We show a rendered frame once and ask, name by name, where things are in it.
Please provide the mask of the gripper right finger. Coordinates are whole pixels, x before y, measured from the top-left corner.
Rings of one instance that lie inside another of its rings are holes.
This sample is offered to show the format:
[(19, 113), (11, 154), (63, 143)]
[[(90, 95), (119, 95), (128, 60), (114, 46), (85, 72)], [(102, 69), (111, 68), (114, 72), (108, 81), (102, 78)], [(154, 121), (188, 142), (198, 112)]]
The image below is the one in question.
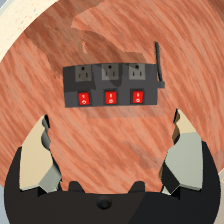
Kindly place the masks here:
[(214, 224), (221, 185), (213, 157), (207, 143), (179, 108), (173, 123), (174, 146), (169, 148), (159, 171), (163, 184), (160, 192), (182, 201), (192, 211), (197, 224)]

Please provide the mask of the dark grey power strip body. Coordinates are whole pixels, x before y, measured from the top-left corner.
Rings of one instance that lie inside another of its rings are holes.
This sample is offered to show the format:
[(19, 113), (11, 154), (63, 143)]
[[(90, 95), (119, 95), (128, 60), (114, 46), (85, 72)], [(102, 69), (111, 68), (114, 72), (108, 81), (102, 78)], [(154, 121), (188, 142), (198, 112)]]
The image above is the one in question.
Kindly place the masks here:
[(158, 88), (165, 89), (165, 81), (158, 42), (155, 49), (156, 64), (97, 63), (63, 67), (65, 108), (157, 105)]

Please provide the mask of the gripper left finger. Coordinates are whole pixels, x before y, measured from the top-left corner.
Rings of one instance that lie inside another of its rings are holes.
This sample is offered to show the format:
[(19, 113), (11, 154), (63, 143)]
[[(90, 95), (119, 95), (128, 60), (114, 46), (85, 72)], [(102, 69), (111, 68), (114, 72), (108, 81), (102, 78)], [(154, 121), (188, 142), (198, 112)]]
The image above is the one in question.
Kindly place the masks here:
[(20, 224), (24, 210), (37, 197), (63, 191), (62, 174), (49, 149), (49, 128), (48, 115), (44, 114), (12, 160), (4, 185), (4, 206), (9, 224)]

